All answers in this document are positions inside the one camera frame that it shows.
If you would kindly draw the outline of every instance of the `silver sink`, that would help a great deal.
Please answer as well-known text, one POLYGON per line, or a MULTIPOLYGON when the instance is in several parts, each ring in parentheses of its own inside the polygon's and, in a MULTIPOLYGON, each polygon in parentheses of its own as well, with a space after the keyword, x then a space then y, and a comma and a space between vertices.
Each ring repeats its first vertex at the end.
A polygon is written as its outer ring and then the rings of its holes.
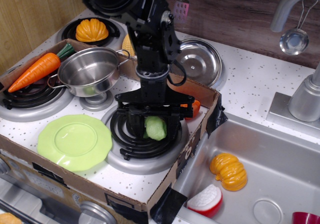
POLYGON ((290 224, 295 211, 320 215, 320 145, 226 113, 229 120, 204 136, 174 189, 191 198, 209 184, 219 186, 223 205, 211 219, 182 207, 189 223, 290 224), (248 182, 227 191, 209 170, 214 156, 228 152, 247 170, 248 182))

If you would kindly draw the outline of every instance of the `faucet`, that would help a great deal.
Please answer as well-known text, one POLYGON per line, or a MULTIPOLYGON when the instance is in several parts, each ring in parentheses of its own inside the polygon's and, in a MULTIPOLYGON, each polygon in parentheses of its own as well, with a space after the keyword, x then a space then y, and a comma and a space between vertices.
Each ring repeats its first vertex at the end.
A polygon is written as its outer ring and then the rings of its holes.
MULTIPOLYGON (((271 23, 271 30, 283 30, 293 6, 300 0, 280 0, 271 23)), ((302 122, 320 119, 320 63, 313 75, 304 79, 287 105, 290 114, 302 122)))

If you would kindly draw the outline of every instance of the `orange carrot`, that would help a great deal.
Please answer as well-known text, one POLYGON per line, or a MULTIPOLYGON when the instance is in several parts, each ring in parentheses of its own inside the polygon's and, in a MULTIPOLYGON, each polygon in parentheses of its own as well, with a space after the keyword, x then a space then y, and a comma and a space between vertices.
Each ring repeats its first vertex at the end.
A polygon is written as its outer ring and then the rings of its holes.
POLYGON ((47 53, 32 64, 8 89, 8 92, 17 91, 34 82, 42 79, 60 67, 60 58, 65 57, 74 51, 70 44, 67 44, 59 53, 47 53))
MULTIPOLYGON (((181 105, 182 107, 187 107, 188 105, 187 104, 182 104, 181 105)), ((200 106, 201 106, 201 104, 200 104, 200 101, 199 100, 195 100, 193 103, 192 103, 192 108, 194 109, 193 111, 194 111, 194 113, 193 113, 193 117, 192 118, 195 118, 196 117, 196 115, 198 115, 198 113, 199 113, 199 110, 200 110, 200 106)))

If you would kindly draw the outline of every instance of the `cardboard tray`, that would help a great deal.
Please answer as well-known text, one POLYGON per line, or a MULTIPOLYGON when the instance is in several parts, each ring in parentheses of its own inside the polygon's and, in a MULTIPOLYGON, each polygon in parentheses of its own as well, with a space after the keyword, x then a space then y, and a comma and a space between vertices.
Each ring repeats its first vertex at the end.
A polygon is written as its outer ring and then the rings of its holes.
MULTIPOLYGON (((57 53, 66 43, 70 43, 76 51, 80 51, 87 48, 94 48, 93 46, 80 43, 78 41, 69 39, 63 40, 58 44, 54 45, 52 48, 44 51, 40 55, 30 59, 25 64, 17 67, 10 73, 7 73, 6 75, 2 76, 0 78, 0 83, 3 87, 0 90, 0 92, 7 89, 30 65, 32 65, 41 56, 48 52, 57 53)), ((126 58, 127 57, 125 56, 119 55, 120 62, 126 58)), ((139 80, 135 73, 136 65, 136 60, 130 58, 129 61, 127 61, 125 64, 119 67, 119 70, 121 72, 120 74, 135 80, 139 80)), ((171 78, 175 83, 180 82, 182 79, 181 76, 174 74, 171 74, 171 78)), ((25 163, 27 163, 27 165, 31 167, 34 167, 35 165, 40 166, 49 173, 53 173, 54 175, 58 176, 62 180, 61 188, 75 190, 77 191, 77 193, 81 193, 82 195, 98 203, 99 205, 111 206, 117 213, 120 213, 120 216, 124 215, 127 219, 133 219, 137 223, 147 223, 148 218, 150 218, 150 211, 152 207, 159 201, 159 199, 165 193, 168 187, 174 185, 181 170, 186 165, 188 159, 192 156, 192 153, 195 152, 195 148, 200 139, 202 138, 204 132, 206 132, 207 130, 209 132, 212 132, 214 130, 214 128, 212 127, 212 125, 215 125, 215 123, 212 123, 212 120, 214 119, 213 113, 215 111, 218 99, 220 97, 219 92, 217 92, 216 90, 213 90, 207 86, 204 86, 189 79, 186 81, 184 85, 180 87, 176 87, 171 84, 168 85, 175 91, 194 96, 197 100, 201 102, 201 105, 206 107, 208 110, 203 120, 197 127, 196 131, 193 133, 190 140, 185 145, 184 149, 181 151, 178 159, 172 165, 162 183, 157 187, 153 195, 146 203, 141 203, 137 200, 128 198, 119 193, 114 193, 111 190, 102 188, 101 186, 92 183, 85 178, 82 178, 72 172, 63 169, 62 167, 43 158, 37 153, 34 153, 33 151, 30 151, 20 146, 19 144, 11 141, 10 139, 2 135, 0 135, 0 150, 3 150, 3 152, 5 153, 9 153, 17 159, 23 160, 25 163)), ((46 176, 44 176, 43 173, 39 173, 39 171, 37 170, 33 171, 34 173, 41 175, 42 178, 46 178, 46 176)), ((48 181, 54 182, 55 184, 59 185, 59 183, 52 181, 51 178, 47 179, 48 181)), ((57 198, 50 192, 48 192, 47 194, 51 195, 53 198, 57 198)), ((66 205, 72 206, 72 204, 70 204, 70 201, 68 200, 59 198, 57 198, 57 200, 60 202, 64 202, 66 205)), ((73 205, 72 207, 79 211, 78 206, 73 205)), ((114 211, 112 211, 112 213, 114 216, 117 216, 117 218, 120 218, 119 215, 114 211)))

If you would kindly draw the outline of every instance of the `red cup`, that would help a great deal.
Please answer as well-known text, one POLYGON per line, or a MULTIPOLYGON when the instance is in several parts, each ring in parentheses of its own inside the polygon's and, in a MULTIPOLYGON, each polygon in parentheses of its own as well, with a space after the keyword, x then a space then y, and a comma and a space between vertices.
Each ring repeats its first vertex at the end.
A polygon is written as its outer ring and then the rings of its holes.
POLYGON ((294 212, 291 224, 320 224, 320 216, 307 212, 294 212))

